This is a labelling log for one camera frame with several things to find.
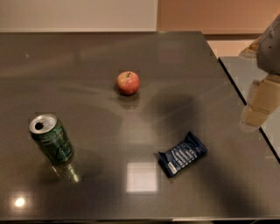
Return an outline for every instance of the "dark table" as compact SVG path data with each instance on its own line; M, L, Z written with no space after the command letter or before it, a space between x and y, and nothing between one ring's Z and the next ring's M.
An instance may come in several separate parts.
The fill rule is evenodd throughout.
M240 131L242 101L200 32L3 33L0 43L0 220L280 218L279 164L260 133ZM141 79L131 97L115 86L126 70ZM68 170L30 138L44 113L75 148ZM208 154L167 178L158 151L188 131Z

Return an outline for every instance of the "candy bar wrapper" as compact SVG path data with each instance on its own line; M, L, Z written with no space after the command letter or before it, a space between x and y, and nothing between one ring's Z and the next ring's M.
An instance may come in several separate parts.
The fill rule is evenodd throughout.
M169 177L175 177L178 172L206 153L207 148L192 132L188 132L183 142L167 152L158 152L161 164Z

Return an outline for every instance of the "can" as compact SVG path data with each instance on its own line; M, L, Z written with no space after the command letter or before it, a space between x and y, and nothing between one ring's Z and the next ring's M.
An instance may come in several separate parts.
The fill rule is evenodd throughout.
M67 133L55 115L37 116L31 121L29 130L33 140L53 165L62 165L73 155L73 147Z

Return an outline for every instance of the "white wall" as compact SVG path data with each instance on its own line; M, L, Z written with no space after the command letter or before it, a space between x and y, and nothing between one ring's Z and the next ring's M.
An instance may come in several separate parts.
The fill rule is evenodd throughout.
M0 32L155 31L158 0L0 0Z

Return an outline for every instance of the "apple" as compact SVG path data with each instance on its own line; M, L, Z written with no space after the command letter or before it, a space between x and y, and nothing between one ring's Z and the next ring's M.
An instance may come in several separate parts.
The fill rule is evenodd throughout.
M116 85L122 95L133 95L139 89L140 79L136 73L126 71L117 76Z

